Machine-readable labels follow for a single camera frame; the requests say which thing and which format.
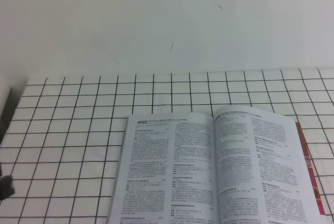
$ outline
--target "book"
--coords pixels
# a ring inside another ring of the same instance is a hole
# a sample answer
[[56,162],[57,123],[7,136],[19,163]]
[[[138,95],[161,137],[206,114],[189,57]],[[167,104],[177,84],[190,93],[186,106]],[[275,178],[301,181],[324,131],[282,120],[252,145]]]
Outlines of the book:
[[108,224],[315,224],[320,214],[291,118],[241,105],[128,118]]

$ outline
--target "black grid line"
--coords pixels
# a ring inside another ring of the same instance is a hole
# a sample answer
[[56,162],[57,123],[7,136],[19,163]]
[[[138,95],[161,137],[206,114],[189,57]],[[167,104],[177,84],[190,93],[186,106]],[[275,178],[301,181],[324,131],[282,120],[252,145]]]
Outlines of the black grid line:
[[[98,90],[99,90],[99,87],[100,87],[100,81],[101,81],[101,77],[99,78]],[[94,106],[96,105],[96,101],[97,101],[97,99],[98,99],[98,95],[95,96]],[[88,131],[90,131],[91,126],[92,126],[94,110],[95,110],[95,107],[93,107],[92,118],[91,118],[91,121],[90,121],[90,123],[89,123]],[[82,155],[82,161],[81,161],[80,170],[79,170],[79,175],[78,175],[79,178],[80,178],[80,176],[81,176],[82,165],[84,164],[85,153],[86,153],[86,150],[87,150],[88,137],[89,137],[89,134],[87,135],[86,144],[85,144],[85,148],[84,148],[83,155]],[[74,197],[75,197],[75,196],[77,195],[77,193],[78,193],[79,182],[80,182],[80,180],[77,181],[77,186],[76,186],[76,188],[75,188]],[[74,209],[74,205],[75,205],[75,203],[76,203],[76,200],[74,199],[74,200],[73,200],[73,203],[72,203],[72,209],[71,209],[70,218],[69,218],[68,223],[71,222],[71,218],[72,218],[72,214],[73,214],[73,209]]]
[[229,94],[229,99],[230,99],[230,105],[232,105],[232,100],[231,100],[231,95],[230,95],[230,89],[229,89],[229,83],[228,83],[228,75],[225,72],[225,79],[226,79],[226,86],[228,88],[228,94]]
[[[196,83],[196,82],[200,82],[200,83],[203,83],[203,82],[206,82],[206,81],[191,81],[192,83]],[[230,82],[243,82],[243,80],[237,80],[237,81],[231,81]],[[307,92],[308,90],[275,90],[275,91],[272,91],[272,92]],[[334,91],[333,89],[315,89],[315,90],[311,90],[312,92],[321,92],[321,91]],[[239,92],[232,92],[232,91],[229,91],[229,92],[211,92],[211,93],[246,93],[247,91],[239,91]],[[257,93],[257,92],[264,92],[264,91],[251,91],[253,93]],[[202,94],[202,93],[207,93],[207,92],[192,92],[192,94]],[[151,95],[152,93],[136,93],[136,95]],[[170,95],[169,92],[154,92],[153,94],[155,95]],[[183,94],[190,94],[189,92],[175,92],[174,94],[176,95],[183,95]],[[119,94],[115,94],[115,93],[104,93],[102,95],[98,95],[98,96],[111,96],[111,95],[133,95],[133,93],[119,93]],[[28,95],[28,96],[21,96],[22,98],[33,98],[33,97],[58,97],[59,95]],[[76,95],[60,95],[60,97],[75,97]],[[86,95],[79,95],[79,96],[95,96],[94,94],[86,94]]]
[[323,79],[323,77],[322,77],[322,75],[321,75],[321,72],[320,72],[319,68],[317,68],[317,70],[318,70],[318,72],[319,72],[319,75],[320,75],[321,81],[323,82],[323,85],[324,85],[325,91],[327,92],[327,95],[328,95],[328,97],[329,97],[330,101],[332,102],[332,104],[333,104],[333,106],[334,106],[334,102],[333,102],[333,100],[332,100],[332,97],[331,97],[331,96],[330,96],[330,94],[329,94],[329,91],[333,91],[333,90],[329,90],[329,89],[327,89],[327,87],[326,87],[326,85],[325,85],[325,82],[324,82],[324,79]]
[[[118,88],[118,77],[117,77],[117,82],[116,82],[116,92],[117,92],[117,88]],[[135,104],[135,95],[134,95],[134,100],[133,100],[133,106],[132,106],[132,114],[134,113],[134,104]],[[114,116],[114,109],[115,107],[113,107],[112,113],[111,113],[111,120],[110,120],[110,126],[109,126],[109,134],[108,134],[108,145],[109,145],[109,141],[110,141],[110,133],[111,133],[111,126],[112,126],[112,122],[113,122],[113,116]],[[104,163],[103,163],[103,169],[102,169],[102,177],[104,176],[104,169],[105,169],[105,163],[106,163],[106,158],[107,158],[107,154],[108,154],[108,149],[105,152],[104,155]],[[98,212],[99,212],[99,206],[100,206],[100,198],[101,198],[101,193],[102,193],[102,183],[103,183],[103,179],[101,178],[101,184],[100,184],[100,190],[99,190],[99,198],[98,198],[98,204],[96,207],[96,216],[95,216],[95,221],[94,223],[96,224],[97,222],[97,218],[98,218]]]
[[[309,79],[317,79],[317,80],[321,80],[321,78],[304,78],[304,80],[309,80]],[[278,80],[282,80],[282,79],[267,79],[267,81],[278,81]],[[299,79],[285,79],[286,81],[289,81],[289,80],[302,80],[301,78]],[[264,79],[250,79],[250,80],[247,80],[247,81],[264,81]],[[169,83],[170,81],[155,81],[156,83]],[[178,82],[187,82],[187,81],[173,81],[175,83],[178,83]],[[210,82],[224,82],[224,80],[211,80]],[[133,82],[122,82],[122,84],[132,84]],[[152,83],[151,81],[141,81],[141,82],[138,82],[138,83]],[[82,83],[83,85],[97,85],[98,83]],[[104,82],[104,83],[100,83],[101,85],[115,85],[116,83],[115,82]],[[47,86],[61,86],[62,84],[46,84]],[[79,85],[79,83],[68,83],[68,84],[65,84],[65,85]],[[27,87],[30,87],[30,86],[43,86],[43,84],[27,84],[26,85]]]
[[263,70],[262,70],[262,76],[263,76],[263,80],[264,80],[264,82],[265,82],[265,86],[266,86],[266,91],[267,91],[267,95],[268,95],[268,97],[269,97],[269,101],[270,101],[270,105],[271,105],[271,108],[272,108],[272,111],[275,113],[275,109],[273,108],[273,104],[272,104],[272,101],[271,101],[271,97],[270,97],[270,94],[269,94],[269,91],[268,91],[268,87],[267,87],[267,83],[266,83],[266,81],[265,81],[265,73],[263,72]]
[[[45,79],[45,82],[44,82],[44,85],[43,85],[41,94],[43,93],[43,90],[44,90],[46,81],[47,81],[47,79]],[[29,130],[29,128],[30,128],[31,122],[32,122],[32,121],[30,120],[30,121],[29,121],[28,128],[27,128],[27,132],[28,132],[28,130]],[[13,173],[13,171],[14,171],[14,168],[15,168],[15,166],[16,166],[17,160],[18,160],[18,158],[19,158],[19,156],[20,156],[21,148],[22,148],[22,146],[23,146],[23,144],[24,144],[24,142],[25,142],[25,139],[26,139],[26,136],[27,136],[27,132],[25,133],[25,136],[24,136],[24,138],[23,138],[21,147],[19,148],[19,151],[18,151],[18,153],[17,153],[17,157],[16,157],[16,159],[15,159],[14,165],[13,165],[13,167],[12,167],[12,169],[11,169],[11,172],[10,172],[11,175],[12,175],[12,173]],[[42,152],[42,148],[41,148],[41,150],[40,150],[38,160],[39,160],[39,158],[40,158],[41,152]],[[36,169],[37,169],[37,163],[36,163],[36,166],[35,166],[35,168],[34,168],[32,178],[33,178],[33,176],[34,176],[34,174],[35,174],[35,172],[36,172]],[[30,181],[30,184],[29,184],[29,187],[28,187],[28,191],[27,191],[27,195],[28,195],[28,193],[29,193],[31,183],[32,183],[32,181]],[[26,201],[27,201],[27,199],[25,198],[25,200],[24,200],[24,202],[23,202],[23,206],[22,206],[22,210],[21,210],[21,213],[20,213],[19,218],[21,218],[21,216],[22,216],[23,210],[24,210],[24,208],[25,208]]]
[[[281,75],[282,75],[282,79],[283,79],[283,82],[284,82],[284,86],[285,86],[285,88],[287,88],[287,85],[286,85],[286,83],[285,83],[285,80],[284,80],[284,76],[283,76],[283,72],[282,72],[282,70],[281,70]],[[297,113],[296,113],[296,109],[294,108],[294,105],[293,105],[293,103],[292,103],[291,96],[290,96],[289,93],[288,93],[288,96],[289,96],[289,99],[290,99],[290,102],[291,102],[293,111],[294,111],[294,113],[297,115]],[[308,146],[308,145],[307,145],[307,151],[308,151],[309,158],[310,158],[310,160],[312,161],[312,164],[314,164],[314,162],[313,162],[314,158],[312,157],[312,154],[311,154],[311,152],[310,152],[310,150],[309,150],[309,146]],[[313,166],[313,167],[314,167],[314,170],[315,170],[315,172],[316,172],[316,175],[318,175],[318,171],[317,171],[316,166]],[[320,183],[320,188],[321,188],[321,190],[324,192],[325,190],[324,190],[324,187],[323,187],[323,184],[322,184],[321,180],[319,180],[319,183]],[[334,216],[332,215],[332,211],[331,211],[331,209],[330,209],[330,205],[329,205],[329,202],[328,202],[328,199],[327,199],[326,195],[325,195],[325,200],[326,200],[326,204],[327,204],[327,206],[328,206],[328,208],[329,208],[330,214],[331,214],[331,216],[332,216],[332,219],[333,219],[333,221],[334,221]]]
[[[66,137],[65,137],[65,142],[64,142],[64,145],[63,145],[62,154],[61,154],[61,157],[60,157],[59,160],[62,160],[62,157],[63,157],[63,154],[64,154],[64,150],[65,150],[65,147],[66,147],[67,137],[68,137],[68,134],[69,134],[69,130],[71,128],[71,124],[72,124],[72,120],[73,120],[73,116],[74,116],[75,107],[76,107],[76,104],[78,102],[78,98],[79,98],[79,94],[80,94],[80,90],[81,90],[82,80],[83,80],[83,77],[81,78],[81,82],[80,82],[80,86],[79,86],[79,90],[78,90],[78,96],[77,96],[76,101],[75,101],[74,109],[73,109],[72,116],[71,116],[71,119],[70,119],[70,122],[69,122],[69,126],[68,126],[68,131],[67,131]],[[56,171],[55,178],[57,178],[60,165],[61,164],[59,163],[58,166],[57,166],[57,171]],[[49,201],[47,203],[47,207],[46,207],[46,211],[45,211],[45,215],[44,215],[43,224],[45,224],[45,221],[46,221],[46,215],[47,215],[47,212],[49,211],[49,206],[50,206],[50,202],[51,202],[51,196],[53,194],[53,190],[54,190],[55,184],[56,184],[56,180],[53,181],[53,185],[52,185],[52,189],[51,189],[51,193],[50,193],[50,198],[49,198]]]
[[245,74],[245,71],[243,71],[243,73],[244,73],[245,84],[246,84],[246,89],[247,89],[247,94],[248,94],[249,102],[250,102],[251,107],[252,107],[253,105],[252,105],[252,100],[251,100],[251,97],[250,97],[250,94],[249,94],[249,91],[248,91],[248,85],[247,85],[247,81],[246,81],[246,74]]
[[319,123],[320,123],[320,125],[321,125],[321,129],[323,130],[323,132],[324,132],[324,135],[325,135],[325,137],[326,137],[326,140],[327,140],[327,143],[328,143],[328,145],[329,145],[329,148],[330,148],[330,151],[332,152],[332,155],[333,155],[333,157],[334,157],[334,152],[333,152],[333,149],[332,149],[332,147],[331,147],[331,145],[330,145],[330,143],[329,143],[329,139],[328,139],[328,136],[327,136],[327,134],[326,134],[326,132],[325,132],[325,130],[324,130],[324,126],[323,126],[323,123],[321,122],[321,120],[320,120],[320,117],[319,117],[319,114],[317,113],[317,110],[316,110],[316,108],[315,108],[315,106],[314,106],[314,103],[313,103],[313,101],[312,101],[312,99],[311,99],[311,96],[309,95],[309,92],[307,91],[307,95],[308,95],[308,97],[309,97],[309,99],[311,100],[311,104],[312,104],[312,106],[313,106],[313,109],[314,109],[314,111],[315,111],[315,113],[316,113],[316,116],[317,116],[317,118],[318,118],[318,120],[319,120]]
[[[44,81],[44,85],[43,85],[43,87],[42,87],[41,94],[42,94],[42,92],[43,92],[43,90],[44,90],[46,81],[47,81],[47,79],[45,79],[45,81]],[[32,117],[34,116],[35,112],[36,112],[36,108],[35,108],[34,111],[33,111]],[[19,158],[19,156],[20,156],[21,148],[22,148],[22,146],[23,146],[23,144],[24,144],[24,142],[25,142],[25,139],[26,139],[26,137],[27,137],[27,133],[28,133],[28,131],[29,131],[30,125],[31,125],[31,121],[29,121],[27,130],[26,130],[26,132],[24,133],[25,136],[23,137],[23,140],[22,140],[22,143],[21,143],[21,145],[20,145],[20,149],[19,149],[19,151],[18,151],[18,153],[17,153],[17,157],[16,157],[16,159],[15,159],[14,165],[13,165],[13,167],[11,168],[10,175],[12,175],[12,173],[13,173],[13,171],[14,171],[14,168],[15,168],[15,163],[17,162],[17,160],[18,160],[18,158]]]
[[210,82],[209,82],[209,74],[208,73],[207,73],[207,78],[208,78],[208,90],[209,90],[209,97],[210,97],[211,116],[213,117],[212,100],[211,100],[211,92],[210,92]]
[[193,111],[192,82],[191,82],[191,79],[190,79],[190,73],[188,75],[189,75],[189,91],[190,91],[190,108]]
[[152,110],[151,110],[151,113],[153,113],[153,105],[154,105],[154,74],[152,78]]
[[171,110],[173,112],[173,74],[171,74]]
[[132,101],[132,114],[134,114],[134,108],[135,108],[136,80],[137,80],[137,75],[135,75],[135,86],[134,86],[134,93],[133,93],[133,95],[134,95],[134,99],[133,99],[133,101]]
[[[62,84],[62,86],[61,86],[61,91],[62,91],[62,89],[63,89],[64,82],[65,82],[65,78],[63,79],[63,84]],[[49,129],[50,129],[51,122],[52,122],[52,121],[49,122],[49,125],[48,125],[48,127],[47,127],[47,131],[49,131]],[[39,160],[40,160],[40,158],[41,158],[42,150],[43,150],[43,147],[44,147],[44,144],[45,144],[45,140],[46,140],[46,135],[45,135],[45,137],[44,137],[44,141],[43,141],[41,150],[40,150],[39,155],[38,155],[38,159],[37,159],[37,163],[36,163],[35,169],[34,169],[34,171],[33,171],[33,173],[32,173],[32,178],[34,178],[34,176],[35,176],[35,173],[36,173],[36,170],[37,170],[37,166],[38,166]],[[29,187],[28,187],[28,190],[27,190],[27,194],[26,194],[26,196],[25,196],[25,201],[24,201],[23,206],[22,206],[22,210],[21,210],[21,214],[20,214],[18,223],[20,223],[20,221],[21,221],[22,214],[23,214],[23,210],[24,210],[24,208],[25,208],[25,206],[26,206],[26,202],[27,202],[27,197],[28,197],[29,192],[30,192],[31,184],[32,184],[32,180],[30,181],[30,184],[29,184]]]

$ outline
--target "white grid background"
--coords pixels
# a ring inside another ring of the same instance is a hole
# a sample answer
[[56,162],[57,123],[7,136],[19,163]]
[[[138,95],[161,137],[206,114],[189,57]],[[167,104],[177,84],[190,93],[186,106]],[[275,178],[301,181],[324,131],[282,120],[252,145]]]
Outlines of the white grid background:
[[334,69],[31,79],[0,146],[0,223],[106,222],[126,118],[244,104],[302,125],[334,223]]

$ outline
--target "dark object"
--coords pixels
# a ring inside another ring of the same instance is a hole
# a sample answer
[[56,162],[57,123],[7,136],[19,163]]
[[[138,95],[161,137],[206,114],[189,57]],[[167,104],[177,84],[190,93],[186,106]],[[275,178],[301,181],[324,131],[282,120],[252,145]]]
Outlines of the dark object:
[[15,193],[13,187],[13,177],[11,175],[2,176],[0,163],[0,201],[7,199]]

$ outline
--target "table surface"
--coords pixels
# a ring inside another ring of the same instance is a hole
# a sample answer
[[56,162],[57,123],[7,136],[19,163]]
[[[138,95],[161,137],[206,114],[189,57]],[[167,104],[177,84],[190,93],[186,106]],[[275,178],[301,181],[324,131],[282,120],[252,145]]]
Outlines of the table surface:
[[245,104],[301,123],[334,223],[333,101],[334,69],[32,78],[0,147],[0,222],[105,223],[130,114]]

